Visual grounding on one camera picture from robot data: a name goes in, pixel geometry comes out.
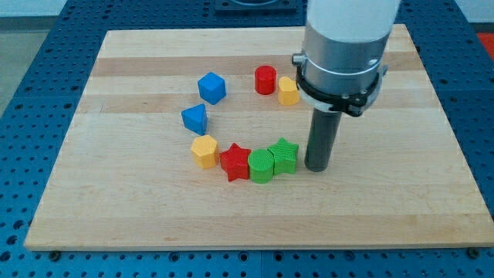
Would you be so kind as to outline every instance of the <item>green block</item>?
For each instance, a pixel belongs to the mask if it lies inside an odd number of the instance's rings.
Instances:
[[[268,150],[255,150],[249,154],[249,177],[259,184],[272,180],[275,160]]]
[[[281,137],[278,143],[268,147],[275,159],[274,175],[281,173],[295,174],[296,156],[299,153],[299,145],[288,142]]]

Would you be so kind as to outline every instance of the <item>wooden cutting board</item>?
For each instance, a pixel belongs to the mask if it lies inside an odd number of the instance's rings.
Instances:
[[[253,73],[290,56],[303,28],[110,31],[25,241],[33,250],[369,249],[492,246],[494,224],[404,25],[361,118],[343,117],[330,167],[303,166],[312,107],[254,93]],[[227,182],[192,160],[180,112],[209,71],[228,96],[208,133],[300,144],[295,175]]]

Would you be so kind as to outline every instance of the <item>yellow hexagon block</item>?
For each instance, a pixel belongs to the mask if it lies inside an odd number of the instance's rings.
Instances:
[[[218,164],[218,142],[209,135],[195,138],[191,151],[195,164],[200,168],[209,169]]]
[[[293,105],[300,101],[296,82],[287,76],[283,76],[278,81],[278,101],[282,105]]]

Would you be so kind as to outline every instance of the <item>blue pegboard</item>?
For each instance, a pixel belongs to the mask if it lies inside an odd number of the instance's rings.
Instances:
[[[215,15],[214,2],[69,0],[0,120],[0,277],[494,276],[494,249],[32,253],[25,235],[109,29],[303,25],[296,12]],[[494,65],[453,0],[404,0],[405,23],[494,214]]]

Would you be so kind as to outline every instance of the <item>blue cube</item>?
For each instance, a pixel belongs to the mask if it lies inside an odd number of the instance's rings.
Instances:
[[[225,80],[215,73],[208,73],[198,81],[199,95],[212,105],[226,96]]]
[[[184,126],[196,134],[205,135],[208,126],[206,106],[202,103],[182,111]]]

